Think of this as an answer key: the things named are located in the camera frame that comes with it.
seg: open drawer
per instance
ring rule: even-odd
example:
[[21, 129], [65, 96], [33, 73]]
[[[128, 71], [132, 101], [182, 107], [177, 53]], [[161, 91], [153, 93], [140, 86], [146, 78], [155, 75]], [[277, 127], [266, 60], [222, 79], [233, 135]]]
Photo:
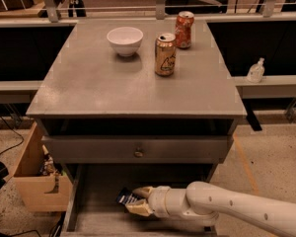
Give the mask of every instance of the open drawer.
[[199, 164], [79, 165], [61, 236], [204, 236], [196, 221], [131, 214], [115, 200], [122, 188], [185, 188], [205, 180], [209, 169]]

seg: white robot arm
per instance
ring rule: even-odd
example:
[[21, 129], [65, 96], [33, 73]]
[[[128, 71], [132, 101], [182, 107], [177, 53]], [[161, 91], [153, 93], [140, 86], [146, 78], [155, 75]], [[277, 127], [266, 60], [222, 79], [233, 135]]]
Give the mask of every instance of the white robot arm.
[[146, 215], [199, 220], [204, 226], [212, 226], [222, 212], [278, 236], [296, 236], [295, 203], [236, 193], [203, 182], [193, 182], [186, 189], [150, 187], [133, 192], [145, 198], [137, 205], [127, 205], [133, 213], [144, 202]]

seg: red can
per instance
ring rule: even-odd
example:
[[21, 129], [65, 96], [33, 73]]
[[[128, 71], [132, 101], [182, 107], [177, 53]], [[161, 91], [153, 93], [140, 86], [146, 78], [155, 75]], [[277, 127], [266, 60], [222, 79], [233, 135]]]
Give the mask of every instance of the red can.
[[179, 12], [176, 22], [176, 42], [178, 48], [189, 48], [190, 28], [194, 23], [194, 14], [192, 12]]

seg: white bowl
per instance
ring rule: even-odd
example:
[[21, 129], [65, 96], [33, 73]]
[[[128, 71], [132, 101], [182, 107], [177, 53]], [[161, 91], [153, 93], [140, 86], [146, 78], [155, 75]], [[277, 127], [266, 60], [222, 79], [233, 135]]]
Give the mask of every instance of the white bowl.
[[111, 30], [107, 39], [120, 56], [131, 56], [140, 47], [144, 34], [137, 28], [123, 27]]

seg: drawer handle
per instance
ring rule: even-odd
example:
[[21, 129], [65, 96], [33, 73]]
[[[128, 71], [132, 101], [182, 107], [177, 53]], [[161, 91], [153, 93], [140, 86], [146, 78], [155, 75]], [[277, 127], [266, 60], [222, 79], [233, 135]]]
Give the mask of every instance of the drawer handle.
[[134, 156], [137, 158], [141, 158], [144, 156], [144, 152], [142, 151], [142, 149], [140, 147], [136, 148], [136, 151], [134, 152]]

